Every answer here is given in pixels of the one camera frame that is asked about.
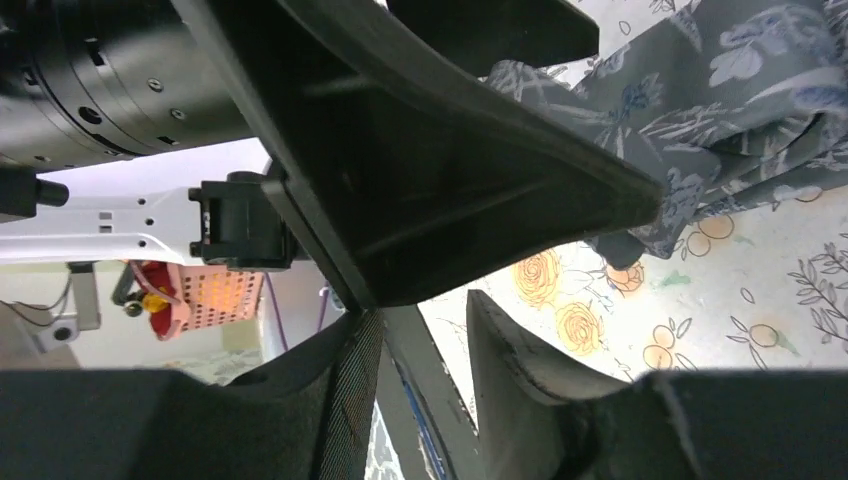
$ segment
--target screw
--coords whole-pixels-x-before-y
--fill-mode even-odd
[[[159,80],[157,80],[155,78],[148,78],[147,79],[147,86],[150,87],[150,89],[153,90],[156,93],[159,93],[159,92],[161,92],[162,90],[165,89],[162,86],[162,82],[160,82]]]

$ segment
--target blue strip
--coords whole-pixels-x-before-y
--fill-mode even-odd
[[[415,421],[418,422],[418,433],[421,435],[421,439],[424,440],[424,448],[426,448],[427,455],[430,457],[430,463],[436,469],[436,475],[439,477],[439,480],[448,480],[445,467],[442,465],[442,459],[439,458],[439,454],[436,452],[433,437],[430,436],[430,430],[427,428],[427,422],[424,421],[424,415],[418,406],[418,401],[415,399],[415,395],[406,381],[403,382],[403,389],[406,391],[406,398],[409,399],[409,405],[412,407],[412,414],[415,415]]]

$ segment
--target floral tablecloth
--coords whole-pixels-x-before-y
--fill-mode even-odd
[[[576,0],[601,55],[672,14],[677,0]],[[576,85],[587,59],[548,72]],[[564,353],[624,380],[655,369],[848,366],[848,189],[690,226],[671,260],[616,271],[563,245],[419,305],[470,409],[465,295],[486,291]]]

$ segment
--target red object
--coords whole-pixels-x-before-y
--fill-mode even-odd
[[[174,296],[176,294],[176,290],[174,289],[173,284],[171,284],[171,277],[168,275],[168,264],[164,262],[146,262],[141,266],[141,271],[144,273],[144,276],[147,278],[147,281],[150,282],[151,285],[159,288],[165,288],[165,293],[169,296]],[[148,289],[142,287],[147,293],[161,293],[161,292],[151,292]],[[164,310],[157,313],[150,314],[150,327],[153,328],[153,331],[156,335],[162,337],[168,334],[168,331],[171,328],[171,306],[165,307]]]

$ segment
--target gray floral cloth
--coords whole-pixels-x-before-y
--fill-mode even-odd
[[[649,225],[589,239],[616,267],[690,223],[848,184],[848,0],[693,0],[572,90],[515,61],[487,83],[666,185]]]

